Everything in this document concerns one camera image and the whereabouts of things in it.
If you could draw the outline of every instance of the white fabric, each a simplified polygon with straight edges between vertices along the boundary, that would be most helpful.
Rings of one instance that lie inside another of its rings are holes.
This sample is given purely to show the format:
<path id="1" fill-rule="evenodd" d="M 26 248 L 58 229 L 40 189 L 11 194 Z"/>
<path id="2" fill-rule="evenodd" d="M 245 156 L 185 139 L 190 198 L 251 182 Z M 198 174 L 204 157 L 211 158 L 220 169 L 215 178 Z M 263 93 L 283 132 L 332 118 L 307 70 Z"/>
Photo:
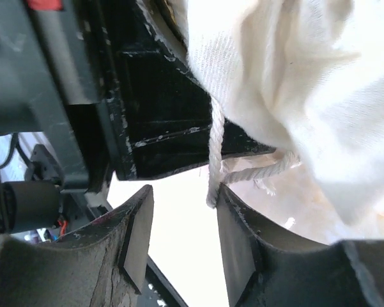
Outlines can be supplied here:
<path id="1" fill-rule="evenodd" d="M 346 223 L 384 195 L 384 0 L 172 0 L 229 120 L 294 150 Z"/>

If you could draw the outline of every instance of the twisted cord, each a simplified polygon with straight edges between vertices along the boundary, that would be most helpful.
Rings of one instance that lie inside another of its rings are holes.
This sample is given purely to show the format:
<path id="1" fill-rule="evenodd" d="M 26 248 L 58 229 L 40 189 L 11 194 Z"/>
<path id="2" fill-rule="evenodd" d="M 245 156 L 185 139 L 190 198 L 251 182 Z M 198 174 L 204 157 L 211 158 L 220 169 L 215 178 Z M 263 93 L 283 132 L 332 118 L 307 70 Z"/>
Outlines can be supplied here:
<path id="1" fill-rule="evenodd" d="M 298 163 L 293 152 L 287 152 L 277 163 L 262 168 L 247 168 L 229 172 L 228 165 L 222 161 L 222 143 L 224 135 L 224 114 L 220 103 L 211 98 L 211 129 L 209 139 L 209 189 L 206 202 L 215 208 L 219 195 L 220 183 L 232 184 L 240 181 L 258 180 L 278 175 Z"/>

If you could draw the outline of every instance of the red wire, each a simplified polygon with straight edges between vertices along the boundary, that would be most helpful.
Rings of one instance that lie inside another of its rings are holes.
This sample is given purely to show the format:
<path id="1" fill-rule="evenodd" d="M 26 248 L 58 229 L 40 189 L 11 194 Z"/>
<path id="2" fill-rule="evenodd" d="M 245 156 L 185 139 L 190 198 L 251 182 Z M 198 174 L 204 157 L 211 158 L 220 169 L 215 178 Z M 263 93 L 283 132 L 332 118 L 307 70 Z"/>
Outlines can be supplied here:
<path id="1" fill-rule="evenodd" d="M 67 221 L 64 221 L 64 223 L 61 225 L 61 222 L 58 221 L 59 225 L 61 226 L 61 230 L 59 231 L 60 235 L 64 235 L 66 232 L 66 226 L 67 226 Z"/>

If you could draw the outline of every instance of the machine part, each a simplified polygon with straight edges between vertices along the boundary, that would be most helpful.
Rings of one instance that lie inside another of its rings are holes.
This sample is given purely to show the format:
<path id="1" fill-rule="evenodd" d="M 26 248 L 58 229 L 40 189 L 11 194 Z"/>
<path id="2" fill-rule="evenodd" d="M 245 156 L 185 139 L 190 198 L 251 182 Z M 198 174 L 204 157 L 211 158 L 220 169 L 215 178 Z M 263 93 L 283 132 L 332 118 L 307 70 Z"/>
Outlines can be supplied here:
<path id="1" fill-rule="evenodd" d="M 59 189 L 52 182 L 2 184 L 0 179 L 0 233 L 53 227 L 59 205 Z"/>
<path id="2" fill-rule="evenodd" d="M 74 136 L 28 9 L 0 1 L 0 134 L 43 131 L 63 169 L 63 187 L 85 191 L 86 163 Z"/>
<path id="3" fill-rule="evenodd" d="M 230 306 L 384 307 L 384 241 L 324 246 L 252 210 L 225 185 L 217 219 Z"/>
<path id="4" fill-rule="evenodd" d="M 25 181 L 48 180 L 61 185 L 63 171 L 44 145 L 37 144 L 34 146 L 29 161 L 30 163 L 24 173 Z"/>
<path id="5" fill-rule="evenodd" d="M 188 70 L 186 48 L 161 14 L 165 4 L 93 2 L 100 3 L 105 17 L 136 170 L 136 176 L 127 177 L 117 169 L 118 179 L 164 178 L 206 164 L 210 98 Z M 223 149 L 224 157 L 272 151 L 232 123 L 226 124 Z"/>
<path id="6" fill-rule="evenodd" d="M 149 257 L 142 295 L 138 298 L 137 307 L 162 306 L 187 307 L 187 304 Z"/>
<path id="7" fill-rule="evenodd" d="M 104 206 L 91 206 L 89 198 L 81 193 L 64 194 L 61 195 L 61 197 L 61 203 L 64 208 L 63 214 L 68 218 L 67 229 L 69 232 L 73 232 L 76 229 L 85 226 L 94 219 L 106 214 L 108 210 L 112 210 L 109 209 L 109 207 Z M 125 257 L 121 257 L 120 259 L 121 264 L 124 263 L 125 265 L 126 263 L 128 265 Z M 146 275 L 142 280 L 144 281 L 141 295 L 137 300 L 137 307 L 187 307 L 184 300 L 149 256 L 146 266 Z M 141 279 L 139 278 L 137 281 L 137 288 L 139 288 L 140 282 Z"/>
<path id="8" fill-rule="evenodd" d="M 63 3 L 62 0 L 50 0 L 50 1 L 42 1 L 42 0 L 27 0 L 27 5 L 32 10 L 62 10 Z"/>
<path id="9" fill-rule="evenodd" d="M 91 27 L 88 21 L 79 24 L 75 10 L 74 2 L 65 1 L 62 10 L 39 10 L 33 17 L 66 102 L 95 104 L 104 82 L 100 82 L 99 64 L 83 56 L 87 54 L 84 35 Z"/>
<path id="10" fill-rule="evenodd" d="M 135 219 L 149 242 L 153 212 L 150 185 L 122 206 L 55 242 L 30 245 L 0 235 L 0 306 L 135 307 L 137 295 L 122 276 L 117 257 L 122 252 L 132 253 L 122 250 L 122 245 L 130 236 L 128 221 L 136 208 L 149 212 L 148 218 Z M 136 264 L 144 272 L 148 249 L 128 246 L 132 248 L 141 253 L 139 259 L 145 259 Z"/>
<path id="11" fill-rule="evenodd" d="M 118 267 L 121 273 L 127 277 L 136 294 L 141 294 L 145 280 L 152 217 L 153 210 L 148 207 L 139 205 L 134 207 L 128 219 L 122 252 L 118 257 Z"/>
<path id="12" fill-rule="evenodd" d="M 59 217 L 59 189 L 52 182 L 5 182 L 3 192 L 12 233 L 51 228 Z"/>

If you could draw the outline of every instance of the black cylindrical motor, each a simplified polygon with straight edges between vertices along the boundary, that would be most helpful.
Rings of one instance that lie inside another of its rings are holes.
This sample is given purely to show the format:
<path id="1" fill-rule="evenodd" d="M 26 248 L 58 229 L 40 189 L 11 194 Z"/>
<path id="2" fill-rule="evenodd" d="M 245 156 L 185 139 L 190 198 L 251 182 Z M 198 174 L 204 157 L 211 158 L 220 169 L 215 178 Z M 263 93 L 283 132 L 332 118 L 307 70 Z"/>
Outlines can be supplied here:
<path id="1" fill-rule="evenodd" d="M 6 182 L 3 193 L 11 233 L 50 228 L 59 217 L 59 189 L 51 182 Z"/>

